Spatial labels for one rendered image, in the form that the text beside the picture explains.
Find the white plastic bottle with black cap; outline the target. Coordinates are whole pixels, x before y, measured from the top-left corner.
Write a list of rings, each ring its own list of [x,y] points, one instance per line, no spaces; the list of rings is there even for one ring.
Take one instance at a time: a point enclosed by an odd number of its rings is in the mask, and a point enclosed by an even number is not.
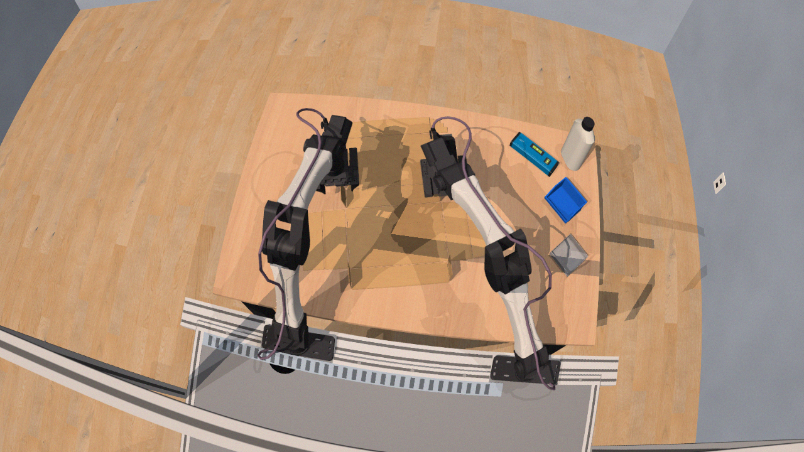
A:
[[[561,156],[571,171],[579,171],[585,158],[594,145],[595,122],[590,117],[576,119],[561,148]]]

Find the blue spirit level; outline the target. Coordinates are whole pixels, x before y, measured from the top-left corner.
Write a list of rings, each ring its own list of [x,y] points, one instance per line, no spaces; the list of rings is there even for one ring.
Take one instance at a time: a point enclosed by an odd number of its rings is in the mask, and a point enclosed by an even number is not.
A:
[[[540,171],[544,172],[549,177],[554,172],[555,167],[559,165],[559,162],[557,162],[555,158],[550,156],[550,154],[541,149],[538,145],[535,145],[534,141],[524,136],[522,132],[518,132],[517,135],[515,135],[510,142],[510,146],[533,163],[533,165],[539,167]]]

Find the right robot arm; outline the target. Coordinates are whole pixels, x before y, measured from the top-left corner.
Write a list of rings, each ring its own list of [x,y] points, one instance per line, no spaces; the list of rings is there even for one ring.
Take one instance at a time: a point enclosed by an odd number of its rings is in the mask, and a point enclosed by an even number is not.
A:
[[[530,305],[526,307],[526,316],[524,313],[524,307],[529,301],[528,281],[531,274],[529,250],[521,244],[510,241],[505,234],[506,232],[513,239],[526,244],[523,230],[514,231],[504,222],[483,193],[472,168],[465,162],[466,174],[470,181],[467,180],[462,162],[457,163],[453,134],[439,135],[437,131],[433,131],[433,134],[430,131],[430,139],[433,140],[420,147],[428,165],[434,166],[437,172],[433,178],[435,185],[439,191],[445,191],[450,200],[459,204],[479,229],[486,243],[484,259],[486,279],[504,301],[513,329],[515,357],[494,357],[490,378],[542,384],[535,365],[532,346],[534,343],[541,377],[545,378],[543,380],[547,384],[557,383],[561,363],[559,360],[549,360],[546,346],[542,344],[535,331]],[[504,256],[503,251],[513,247],[514,244],[513,254]]]

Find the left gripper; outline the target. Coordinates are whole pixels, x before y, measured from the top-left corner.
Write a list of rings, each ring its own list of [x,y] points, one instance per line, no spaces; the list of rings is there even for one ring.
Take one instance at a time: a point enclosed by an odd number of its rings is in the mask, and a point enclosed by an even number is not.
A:
[[[348,150],[345,149],[342,165],[336,171],[330,171],[329,174],[325,175],[317,191],[325,194],[325,186],[348,185],[351,185],[351,191],[354,191],[354,188],[359,186],[358,149],[356,147],[349,148],[349,157],[350,165],[348,165]]]

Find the blue plastic bin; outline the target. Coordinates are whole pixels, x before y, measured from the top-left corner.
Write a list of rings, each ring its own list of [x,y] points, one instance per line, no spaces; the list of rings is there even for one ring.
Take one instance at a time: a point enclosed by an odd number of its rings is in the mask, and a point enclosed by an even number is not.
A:
[[[587,203],[567,177],[555,184],[554,188],[546,194],[545,200],[565,223],[578,214]]]

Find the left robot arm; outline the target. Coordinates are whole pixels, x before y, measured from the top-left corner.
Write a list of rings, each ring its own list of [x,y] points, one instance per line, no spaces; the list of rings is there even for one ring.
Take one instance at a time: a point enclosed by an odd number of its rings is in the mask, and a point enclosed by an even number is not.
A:
[[[268,200],[265,204],[263,235],[274,217],[287,205],[290,208],[285,210],[278,220],[290,223],[291,229],[289,231],[276,228],[276,223],[274,223],[265,238],[262,250],[263,254],[267,255],[274,281],[283,288],[282,294],[279,287],[275,285],[276,313],[272,326],[264,326],[262,347],[270,351],[274,350],[274,345],[279,340],[283,312],[285,312],[285,327],[280,347],[276,351],[299,355],[299,357],[331,361],[334,356],[334,337],[309,332],[307,313],[303,312],[300,303],[299,269],[300,264],[304,265],[310,248],[309,204],[325,175],[330,170],[336,171],[342,165],[342,157],[352,121],[344,116],[332,115],[329,123],[321,121],[321,129],[323,127],[324,132],[321,136],[322,142],[318,155],[316,156],[318,135],[313,134],[310,139],[305,140],[303,161],[289,188],[278,198],[278,202]],[[266,332],[267,330],[269,331]],[[332,341],[331,344],[330,341]],[[314,352],[319,354],[314,354]]]

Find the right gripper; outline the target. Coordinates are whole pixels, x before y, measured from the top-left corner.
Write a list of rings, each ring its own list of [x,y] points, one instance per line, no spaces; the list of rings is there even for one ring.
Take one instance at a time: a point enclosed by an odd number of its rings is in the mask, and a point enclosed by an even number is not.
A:
[[[459,158],[457,158],[457,163],[462,160],[462,157],[463,157],[463,155],[459,156]],[[424,184],[425,198],[433,197],[433,195],[436,195],[436,194],[438,194],[438,196],[447,196],[444,191],[437,191],[437,188],[436,188],[434,182],[432,184],[432,180],[433,180],[433,177],[436,174],[435,173],[436,171],[435,171],[434,167],[430,167],[430,166],[427,166],[427,165],[428,165],[428,162],[426,161],[426,158],[422,158],[420,160],[420,171],[421,171],[422,180],[423,180],[423,184]]]

